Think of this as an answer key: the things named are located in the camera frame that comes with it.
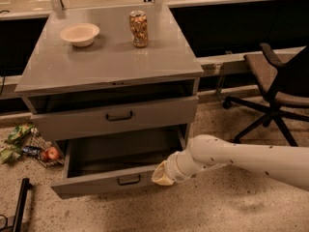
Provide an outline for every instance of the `chair backrest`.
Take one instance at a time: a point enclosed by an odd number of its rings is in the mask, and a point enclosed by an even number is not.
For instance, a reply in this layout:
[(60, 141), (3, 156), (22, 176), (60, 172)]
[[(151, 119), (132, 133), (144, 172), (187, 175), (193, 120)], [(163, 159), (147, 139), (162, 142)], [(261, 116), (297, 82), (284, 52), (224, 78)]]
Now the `chair backrest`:
[(309, 97), (309, 45), (279, 70), (271, 89), (298, 97)]

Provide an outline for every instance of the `white robotic arm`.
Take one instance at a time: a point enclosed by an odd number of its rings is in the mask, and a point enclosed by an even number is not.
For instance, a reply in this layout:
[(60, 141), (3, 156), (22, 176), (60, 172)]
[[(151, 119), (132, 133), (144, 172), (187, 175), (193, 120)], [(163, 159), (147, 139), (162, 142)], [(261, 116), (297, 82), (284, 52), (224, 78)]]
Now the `white robotic arm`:
[(234, 144), (211, 135), (198, 135), (187, 149), (169, 156), (155, 170), (153, 182), (171, 186), (227, 164), (309, 190), (309, 148)]

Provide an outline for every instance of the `black office chair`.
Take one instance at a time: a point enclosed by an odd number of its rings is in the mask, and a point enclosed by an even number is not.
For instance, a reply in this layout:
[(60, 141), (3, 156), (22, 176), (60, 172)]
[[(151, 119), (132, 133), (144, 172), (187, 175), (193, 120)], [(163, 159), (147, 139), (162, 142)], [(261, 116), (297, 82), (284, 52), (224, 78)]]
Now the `black office chair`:
[(240, 143), (242, 137), (258, 126), (268, 127), (274, 121), (290, 145), (297, 146), (282, 118), (309, 122), (309, 117), (281, 110), (281, 107), (309, 108), (309, 45), (297, 55), (277, 55), (267, 43), (261, 43), (261, 48), (263, 54), (247, 54), (244, 59), (255, 75), (261, 95), (269, 106), (226, 97), (222, 103), (226, 109), (231, 107), (231, 102), (235, 102), (265, 113), (241, 131), (234, 142)]

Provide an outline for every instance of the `drawer handle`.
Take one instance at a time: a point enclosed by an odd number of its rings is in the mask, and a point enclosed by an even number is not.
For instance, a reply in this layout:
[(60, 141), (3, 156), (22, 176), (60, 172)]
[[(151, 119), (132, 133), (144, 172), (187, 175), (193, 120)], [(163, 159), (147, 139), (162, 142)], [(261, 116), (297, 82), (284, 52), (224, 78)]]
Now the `drawer handle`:
[(138, 175), (138, 179), (136, 181), (132, 181), (132, 182), (126, 182), (126, 180), (121, 180), (121, 179), (117, 179), (117, 183), (119, 186), (127, 186), (127, 185), (134, 185), (134, 184), (137, 184), (137, 183), (140, 183), (142, 180), (142, 176), (139, 174)]
[(129, 111), (129, 114), (125, 116), (110, 116), (108, 113), (106, 114), (106, 120), (109, 122), (120, 121), (120, 120), (129, 120), (133, 117), (133, 112)]

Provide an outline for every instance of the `floor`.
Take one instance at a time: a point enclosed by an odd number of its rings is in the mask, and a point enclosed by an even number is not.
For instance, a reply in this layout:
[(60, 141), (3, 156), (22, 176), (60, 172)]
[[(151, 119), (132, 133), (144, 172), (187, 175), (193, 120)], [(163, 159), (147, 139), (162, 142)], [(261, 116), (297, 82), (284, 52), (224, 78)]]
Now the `floor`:
[[(246, 92), (236, 94), (246, 96)], [(259, 116), (243, 107), (224, 110), (212, 92), (199, 96), (190, 137), (206, 133), (231, 140)], [(260, 97), (250, 99), (261, 101)], [(27, 113), (0, 116), (0, 147), (15, 126), (27, 121)], [(309, 146), (308, 125), (288, 122), (288, 126), (300, 146)], [(274, 125), (258, 128), (243, 143), (287, 145)], [(30, 158), (13, 166), (0, 165), (0, 214), (14, 215), (21, 180), (27, 177), (33, 188), (22, 231), (307, 232), (309, 228), (309, 192), (233, 166), (204, 172), (172, 187), (149, 186), (66, 200), (50, 188), (62, 178), (62, 171), (62, 167), (45, 168)]]

